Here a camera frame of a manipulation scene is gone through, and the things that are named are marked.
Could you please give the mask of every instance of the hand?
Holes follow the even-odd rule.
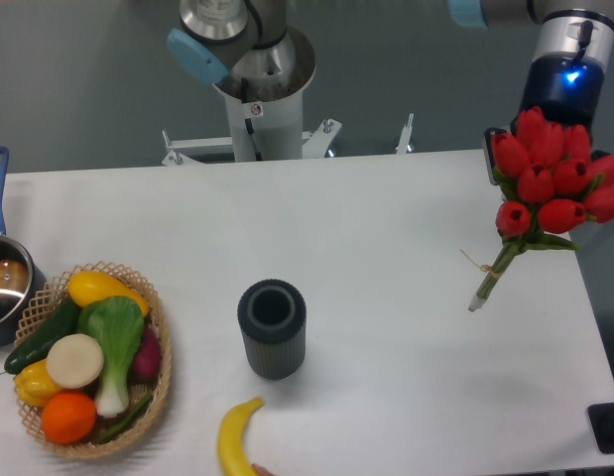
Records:
[[[258,466],[257,464],[252,464],[251,467],[258,476],[274,476],[265,468],[263,468],[262,466]]]

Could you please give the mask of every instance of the fake fruit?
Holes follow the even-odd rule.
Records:
[[[46,358],[53,344],[75,332],[80,311],[70,297],[65,297],[51,316],[9,354],[5,372],[19,374],[28,365]]]
[[[126,379],[141,345],[144,318],[137,303],[129,297],[108,297],[94,306],[86,333],[99,343],[104,353],[95,403],[98,414],[116,417],[128,408]]]
[[[47,372],[47,359],[35,362],[20,372],[14,379],[18,398],[30,407],[43,407],[62,387],[57,385]]]
[[[60,392],[42,410],[42,431],[55,444],[71,444],[87,436],[95,426],[95,402],[82,392]]]
[[[256,476],[242,446],[242,435],[249,418],[265,405],[261,397],[237,405],[229,410],[218,430],[218,460],[225,476]]]
[[[146,412],[151,401],[152,394],[144,395],[143,398],[137,402],[137,405],[130,409],[130,412],[124,416],[124,419],[106,429],[106,431],[101,433],[101,435],[95,441],[93,441],[93,443],[104,444],[115,439],[122,432],[132,426],[132,424]]]
[[[70,297],[81,307],[113,296],[125,296],[139,305],[144,317],[150,311],[150,305],[139,293],[106,273],[80,271],[72,275],[67,288]]]
[[[47,371],[65,389],[80,389],[93,382],[104,366],[104,354],[95,339],[84,334],[63,337],[49,351]]]
[[[133,373],[145,380],[154,380],[161,367],[161,345],[155,332],[146,325],[141,338],[141,347],[132,361]]]

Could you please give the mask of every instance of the wicker basket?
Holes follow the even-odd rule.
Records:
[[[82,270],[107,273],[146,299],[151,308],[146,319],[161,343],[162,363],[159,377],[154,382],[144,382],[132,380],[132,377],[129,378],[130,407],[133,407],[149,392],[153,393],[152,401],[143,416],[137,419],[130,428],[105,444],[93,444],[91,441],[94,441],[106,428],[123,418],[123,414],[116,418],[103,419],[99,417],[95,428],[87,438],[73,445],[58,445],[45,439],[41,428],[42,409],[29,407],[21,400],[18,400],[18,405],[20,406],[19,415],[22,418],[22,424],[27,429],[27,433],[46,450],[68,459],[91,459],[107,456],[126,448],[141,438],[157,421],[164,409],[170,388],[172,370],[170,334],[163,305],[157,292],[141,274],[128,267],[114,263],[99,262],[95,265],[76,266],[71,272],[64,272],[60,277],[54,277],[50,282],[47,282],[44,289],[36,293],[35,297],[29,302],[29,307],[23,312],[19,329],[16,333],[16,345],[23,342],[29,334],[36,330],[51,315],[51,312],[67,296],[66,285],[70,277]]]

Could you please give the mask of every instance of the cucumber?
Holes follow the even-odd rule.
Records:
[[[18,375],[25,367],[47,357],[53,344],[63,337],[75,334],[81,307],[70,297],[60,305],[22,344],[5,360],[5,372]]]

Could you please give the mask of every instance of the light blue cap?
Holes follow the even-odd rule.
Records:
[[[181,30],[170,31],[168,49],[177,63],[199,81],[215,84],[229,74],[214,53]]]
[[[480,0],[449,0],[449,12],[457,25],[465,28],[487,28]]]

